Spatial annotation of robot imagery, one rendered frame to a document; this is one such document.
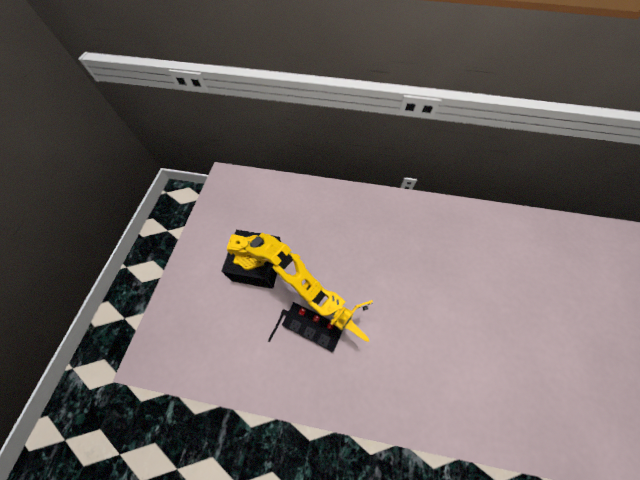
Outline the black power strip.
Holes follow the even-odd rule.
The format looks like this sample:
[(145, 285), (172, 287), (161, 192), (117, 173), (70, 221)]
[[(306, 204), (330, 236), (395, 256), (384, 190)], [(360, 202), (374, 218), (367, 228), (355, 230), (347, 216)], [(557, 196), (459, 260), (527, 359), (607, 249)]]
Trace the black power strip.
[[(278, 322), (271, 333), (268, 342), (271, 341), (279, 323), (285, 315), (282, 326), (307, 338), (308, 340), (335, 351), (337, 343), (343, 332), (337, 326), (331, 324), (331, 320), (323, 317), (295, 302), (293, 302), (289, 311), (283, 309)], [(331, 351), (330, 350), (330, 351)]]

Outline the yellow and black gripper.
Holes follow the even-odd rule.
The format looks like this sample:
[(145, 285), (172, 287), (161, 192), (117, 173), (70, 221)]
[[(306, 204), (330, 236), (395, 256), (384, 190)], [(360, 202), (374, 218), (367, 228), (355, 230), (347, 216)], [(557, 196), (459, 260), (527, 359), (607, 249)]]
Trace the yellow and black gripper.
[[(337, 326), (340, 330), (342, 330), (343, 328), (346, 328), (346, 329), (352, 331), (357, 336), (359, 336), (361, 339), (363, 339), (363, 340), (368, 342), (369, 338), (353, 323), (352, 317), (353, 317), (354, 311), (357, 308), (361, 308), (361, 306), (365, 305), (365, 304), (370, 305), (371, 302), (373, 302), (373, 300), (365, 302), (365, 303), (362, 303), (362, 304), (358, 304), (353, 308), (352, 311), (350, 311), (349, 309), (346, 309), (345, 307), (343, 307), (341, 309), (342, 311), (338, 309), (338, 311), (333, 316), (334, 319), (331, 320), (331, 321), (334, 320), (334, 322), (331, 322), (331, 324)], [(365, 305), (365, 306), (362, 306), (362, 308), (363, 308), (363, 310), (367, 310), (368, 306)], [(345, 319), (347, 319), (347, 320), (345, 321)], [(343, 321), (345, 321), (345, 322), (343, 323)]]

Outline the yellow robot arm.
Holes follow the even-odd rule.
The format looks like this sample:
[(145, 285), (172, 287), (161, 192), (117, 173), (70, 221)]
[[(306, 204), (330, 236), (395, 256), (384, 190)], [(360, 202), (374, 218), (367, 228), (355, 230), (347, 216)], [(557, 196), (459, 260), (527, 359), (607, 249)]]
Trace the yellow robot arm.
[[(346, 302), (335, 292), (325, 290), (306, 269), (300, 256), (290, 253), (291, 249), (287, 244), (279, 242), (269, 234), (261, 233), (258, 237), (257, 235), (250, 237), (233, 235), (228, 249), (235, 254), (234, 264), (248, 271), (263, 266), (266, 261), (274, 264), (273, 269), (276, 273), (285, 282), (290, 283), (298, 294), (322, 316), (334, 316)], [(296, 269), (295, 275), (287, 274), (283, 270), (292, 261)], [(302, 285), (303, 280), (306, 282)], [(325, 296), (328, 299), (319, 307), (318, 304)]]

